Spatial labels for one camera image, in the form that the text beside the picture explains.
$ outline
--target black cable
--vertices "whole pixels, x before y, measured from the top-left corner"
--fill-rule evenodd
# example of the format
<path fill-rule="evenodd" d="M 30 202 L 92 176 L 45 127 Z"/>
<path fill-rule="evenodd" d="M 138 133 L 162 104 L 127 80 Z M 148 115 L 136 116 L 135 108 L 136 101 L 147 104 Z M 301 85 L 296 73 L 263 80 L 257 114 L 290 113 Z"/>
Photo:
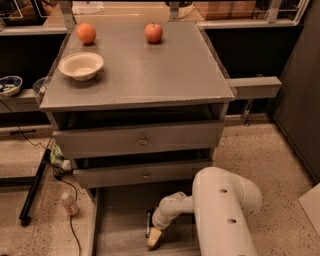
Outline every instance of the black cable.
<path fill-rule="evenodd" d="M 79 256 L 81 255 L 81 247 L 80 247 L 80 242 L 79 242 L 79 239 L 76 235 L 76 233 L 74 232 L 74 229 L 73 229 L 73 226 L 72 226 L 72 215 L 70 216 L 70 227 L 71 227 L 71 231 L 72 231 L 72 234 L 74 236 L 74 238 L 76 239 L 77 241 L 77 244 L 78 244 L 78 249 L 79 249 Z"/>
<path fill-rule="evenodd" d="M 77 202 L 77 199 L 78 199 L 78 191 L 77 191 L 77 188 L 76 188 L 74 185 L 72 185 L 71 183 L 62 180 L 62 177 L 61 177 L 61 176 L 55 175 L 54 171 L 55 171 L 55 167 L 52 168 L 52 172 L 53 172 L 53 176 L 54 176 L 57 180 L 62 181 L 63 183 L 66 183 L 67 185 L 73 187 L 73 189 L 74 189 L 74 191 L 75 191 L 75 202 Z M 71 216 L 70 216 L 70 227 L 71 227 L 72 234 L 73 234 L 74 238 L 75 238 L 76 241 L 77 241 L 78 249 L 79 249 L 79 256 L 80 256 L 80 255 L 81 255 L 81 246 L 80 246 L 79 239 L 78 239 L 78 237 L 77 237 L 77 235 L 76 235 L 76 233 L 74 232 L 74 229 L 73 229 L 72 217 L 73 217 L 73 216 L 71 215 Z"/>
<path fill-rule="evenodd" d="M 47 149 L 46 147 L 44 147 L 44 146 L 42 145 L 41 142 L 38 142 L 37 144 L 35 144 L 35 143 L 33 143 L 31 140 L 29 140 L 29 139 L 23 134 L 23 131 L 20 129 L 19 126 L 18 126 L 18 129 L 19 129 L 20 134 L 22 135 L 22 137 L 25 138 L 31 145 L 33 145 L 33 146 L 35 146 L 35 147 L 40 145 L 42 148 Z"/>

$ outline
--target red apple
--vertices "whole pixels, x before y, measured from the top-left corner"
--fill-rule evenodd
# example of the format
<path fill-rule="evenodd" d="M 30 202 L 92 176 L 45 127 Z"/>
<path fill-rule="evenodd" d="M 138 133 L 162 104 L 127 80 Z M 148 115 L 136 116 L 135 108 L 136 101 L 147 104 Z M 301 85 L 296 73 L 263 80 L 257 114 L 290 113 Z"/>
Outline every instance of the red apple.
<path fill-rule="evenodd" d="M 162 27 L 159 24 L 148 24 L 144 29 L 144 35 L 149 43 L 159 43 L 162 38 Z"/>

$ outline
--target floor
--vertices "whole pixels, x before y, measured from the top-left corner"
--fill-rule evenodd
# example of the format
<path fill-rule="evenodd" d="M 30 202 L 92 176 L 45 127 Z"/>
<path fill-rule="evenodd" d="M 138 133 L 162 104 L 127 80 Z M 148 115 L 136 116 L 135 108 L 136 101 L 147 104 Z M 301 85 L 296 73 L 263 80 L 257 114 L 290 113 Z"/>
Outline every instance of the floor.
<path fill-rule="evenodd" d="M 46 147 L 52 130 L 50 126 L 33 128 L 36 132 L 25 134 L 29 141 L 20 134 L 0 136 L 2 177 L 36 173 L 44 149 L 30 141 Z M 2 128 L 0 134 L 15 130 Z M 262 191 L 262 209 L 248 220 L 259 255 L 320 255 L 320 239 L 298 201 L 314 184 L 274 123 L 258 118 L 246 127 L 231 118 L 214 160 L 215 166 L 252 180 Z M 87 255 L 93 204 L 73 176 L 63 180 L 77 187 L 80 210 L 72 224 L 81 255 Z M 54 178 L 48 166 L 30 210 L 31 223 L 22 227 L 19 215 L 28 187 L 0 188 L 0 255 L 79 255 L 70 218 L 61 205 L 65 191 L 75 195 L 71 186 Z"/>

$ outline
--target cable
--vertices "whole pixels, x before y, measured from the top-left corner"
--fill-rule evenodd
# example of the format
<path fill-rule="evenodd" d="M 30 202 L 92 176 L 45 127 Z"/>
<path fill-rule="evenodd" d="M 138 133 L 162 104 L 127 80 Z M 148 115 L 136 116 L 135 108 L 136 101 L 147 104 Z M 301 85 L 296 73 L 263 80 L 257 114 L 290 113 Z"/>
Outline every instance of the cable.
<path fill-rule="evenodd" d="M 37 144 L 35 144 L 35 143 L 33 143 L 31 140 L 29 140 L 29 139 L 23 134 L 23 131 L 20 129 L 19 126 L 18 126 L 18 129 L 19 129 L 20 134 L 22 135 L 22 137 L 25 138 L 31 145 L 33 145 L 33 146 L 35 146 L 35 147 L 40 145 L 42 148 L 47 149 L 46 147 L 44 147 L 44 146 L 42 145 L 41 142 L 38 142 Z"/>
<path fill-rule="evenodd" d="M 54 172 L 54 171 L 55 171 L 55 167 L 52 168 L 52 173 L 53 173 L 53 176 L 56 178 L 56 180 L 59 180 L 59 181 L 61 181 L 61 182 L 63 182 L 63 183 L 66 183 L 67 185 L 73 187 L 73 189 L 74 189 L 74 191 L 75 191 L 75 201 L 77 202 L 77 199 L 78 199 L 78 191 L 77 191 L 77 188 L 76 188 L 73 184 L 62 180 L 62 177 L 61 177 L 61 176 L 55 175 L 55 172 Z M 80 255 L 81 255 L 81 246 L 80 246 L 79 239 L 78 239 L 78 237 L 77 237 L 77 235 L 76 235 L 76 233 L 74 232 L 74 229 L 73 229 L 72 217 L 73 217 L 73 216 L 71 215 L 71 216 L 70 216 L 70 227 L 71 227 L 72 234 L 73 234 L 74 238 L 75 238 L 76 241 L 77 241 L 78 250 L 79 250 L 79 256 L 80 256 Z"/>
<path fill-rule="evenodd" d="M 184 19 L 185 17 L 189 16 L 194 10 L 196 9 L 196 7 L 192 4 L 192 9 L 189 13 L 179 17 L 179 20 Z"/>

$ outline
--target cabinet top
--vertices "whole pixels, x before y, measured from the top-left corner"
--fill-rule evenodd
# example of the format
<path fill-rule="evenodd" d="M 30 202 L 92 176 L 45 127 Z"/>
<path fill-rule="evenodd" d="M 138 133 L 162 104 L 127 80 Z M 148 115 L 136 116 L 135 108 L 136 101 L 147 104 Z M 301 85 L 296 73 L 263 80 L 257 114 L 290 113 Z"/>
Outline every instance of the cabinet top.
<path fill-rule="evenodd" d="M 40 109 L 107 110 L 233 100 L 233 93 L 194 22 L 161 23 L 160 44 L 146 41 L 145 26 L 138 22 L 94 24 L 97 37 L 91 45 L 80 42 L 76 26 L 61 58 L 93 52 L 104 58 L 104 67 L 85 82 L 66 77 L 56 69 Z"/>

